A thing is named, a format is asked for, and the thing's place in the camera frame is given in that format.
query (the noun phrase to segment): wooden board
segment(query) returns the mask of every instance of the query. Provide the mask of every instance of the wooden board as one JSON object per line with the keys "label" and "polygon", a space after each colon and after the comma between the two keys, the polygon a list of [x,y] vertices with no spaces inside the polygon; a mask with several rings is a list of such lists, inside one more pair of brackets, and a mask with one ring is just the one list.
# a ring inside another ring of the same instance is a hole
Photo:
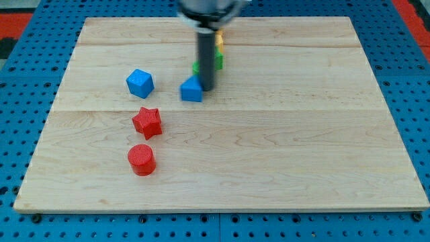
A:
{"label": "wooden board", "polygon": [[[363,212],[429,202],[347,17],[237,18],[204,102],[179,100],[195,34],[177,18],[89,18],[14,207],[18,212]],[[156,89],[130,95],[150,71]],[[131,117],[159,108],[146,141]],[[133,174],[146,143],[157,168]]]}

